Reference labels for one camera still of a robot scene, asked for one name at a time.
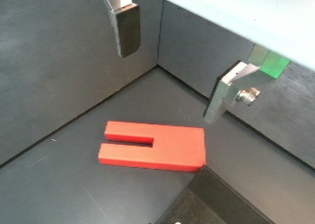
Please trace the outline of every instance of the screw head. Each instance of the screw head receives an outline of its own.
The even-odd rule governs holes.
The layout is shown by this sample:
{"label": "screw head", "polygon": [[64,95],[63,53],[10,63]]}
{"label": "screw head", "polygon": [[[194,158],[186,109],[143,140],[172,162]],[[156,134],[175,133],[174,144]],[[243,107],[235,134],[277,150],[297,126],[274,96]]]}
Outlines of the screw head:
{"label": "screw head", "polygon": [[259,94],[261,94],[261,91],[257,88],[249,88],[246,90],[241,90],[238,97],[237,97],[237,101],[241,101],[247,106],[251,106],[251,104],[255,102]]}

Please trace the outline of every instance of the red u-shaped block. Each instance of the red u-shaped block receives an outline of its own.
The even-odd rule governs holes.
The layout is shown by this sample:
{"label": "red u-shaped block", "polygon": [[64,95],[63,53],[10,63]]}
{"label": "red u-shaped block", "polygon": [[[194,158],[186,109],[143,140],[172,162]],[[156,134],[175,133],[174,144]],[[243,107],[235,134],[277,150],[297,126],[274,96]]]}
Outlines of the red u-shaped block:
{"label": "red u-shaped block", "polygon": [[112,141],[152,147],[102,144],[102,164],[198,172],[206,164],[203,128],[110,121],[104,131]]}

